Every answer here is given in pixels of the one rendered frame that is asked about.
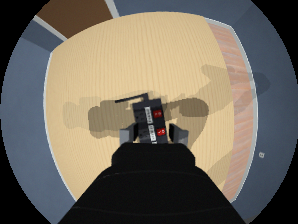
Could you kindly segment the black power strip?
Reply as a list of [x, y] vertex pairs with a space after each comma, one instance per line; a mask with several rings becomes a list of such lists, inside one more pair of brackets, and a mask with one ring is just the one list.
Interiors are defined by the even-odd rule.
[[132, 103], [135, 122], [138, 122], [140, 143], [169, 143], [161, 98], [149, 100], [148, 92], [116, 100], [115, 103], [143, 97], [144, 101]]

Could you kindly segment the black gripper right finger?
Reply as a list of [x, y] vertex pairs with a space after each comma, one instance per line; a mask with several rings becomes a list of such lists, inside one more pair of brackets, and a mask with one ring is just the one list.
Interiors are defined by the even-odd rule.
[[184, 145], [188, 145], [188, 130], [182, 130], [174, 123], [169, 123], [169, 138], [174, 143], [182, 143]]

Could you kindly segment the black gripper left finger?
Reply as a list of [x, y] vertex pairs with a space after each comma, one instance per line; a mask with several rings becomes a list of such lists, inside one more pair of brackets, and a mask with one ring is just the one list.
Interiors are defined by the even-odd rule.
[[119, 130], [120, 145], [125, 142], [135, 142], [138, 137], [138, 123], [133, 123], [125, 129]]

